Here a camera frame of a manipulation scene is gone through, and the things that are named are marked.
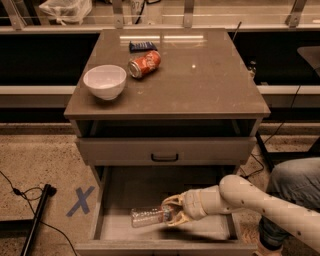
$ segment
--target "bowl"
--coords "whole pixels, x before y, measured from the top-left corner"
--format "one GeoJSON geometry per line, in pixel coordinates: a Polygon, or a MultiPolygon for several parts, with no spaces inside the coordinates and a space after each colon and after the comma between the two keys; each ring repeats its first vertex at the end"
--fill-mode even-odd
{"type": "Polygon", "coordinates": [[[113,100],[126,84],[126,71],[115,65],[102,65],[90,69],[83,77],[89,91],[103,100],[113,100]]]}

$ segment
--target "open drawer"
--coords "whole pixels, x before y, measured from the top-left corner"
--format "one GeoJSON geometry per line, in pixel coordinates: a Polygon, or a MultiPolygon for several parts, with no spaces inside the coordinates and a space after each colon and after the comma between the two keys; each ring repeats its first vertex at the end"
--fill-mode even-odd
{"type": "Polygon", "coordinates": [[[106,167],[88,243],[77,244],[80,255],[251,255],[232,215],[208,216],[169,228],[156,224],[131,227],[135,207],[160,205],[170,195],[209,187],[219,181],[215,168],[199,166],[106,167]]]}
{"type": "Polygon", "coordinates": [[[255,142],[254,137],[79,138],[77,146],[90,166],[240,165],[255,142]]]}

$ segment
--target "tape mark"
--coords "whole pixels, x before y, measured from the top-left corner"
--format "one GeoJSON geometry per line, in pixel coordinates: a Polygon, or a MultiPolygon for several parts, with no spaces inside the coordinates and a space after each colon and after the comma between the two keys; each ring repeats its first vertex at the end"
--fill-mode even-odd
{"type": "Polygon", "coordinates": [[[85,193],[83,193],[81,188],[76,189],[76,193],[77,193],[79,200],[75,203],[75,205],[67,213],[68,217],[71,217],[80,208],[80,206],[81,206],[84,214],[88,214],[90,212],[86,199],[88,198],[88,196],[91,194],[91,192],[93,190],[94,190],[93,186],[88,188],[88,190],[85,193]]]}

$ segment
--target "person's leg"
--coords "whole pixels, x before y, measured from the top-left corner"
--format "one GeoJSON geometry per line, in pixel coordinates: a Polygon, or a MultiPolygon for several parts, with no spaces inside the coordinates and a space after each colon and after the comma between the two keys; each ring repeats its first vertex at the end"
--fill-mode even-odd
{"type": "MultiPolygon", "coordinates": [[[[272,171],[268,194],[304,206],[320,209],[320,158],[290,160],[278,164],[272,171]]],[[[269,250],[282,246],[289,234],[263,217],[259,223],[261,244],[269,250]]]]}

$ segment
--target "white plastic bag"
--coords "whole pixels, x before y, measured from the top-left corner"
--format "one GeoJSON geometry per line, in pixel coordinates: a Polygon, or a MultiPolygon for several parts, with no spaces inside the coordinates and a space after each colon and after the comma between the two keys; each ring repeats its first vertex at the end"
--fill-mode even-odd
{"type": "Polygon", "coordinates": [[[92,10],[92,0],[47,0],[39,5],[39,8],[52,16],[57,23],[82,24],[83,18],[92,10]]]}

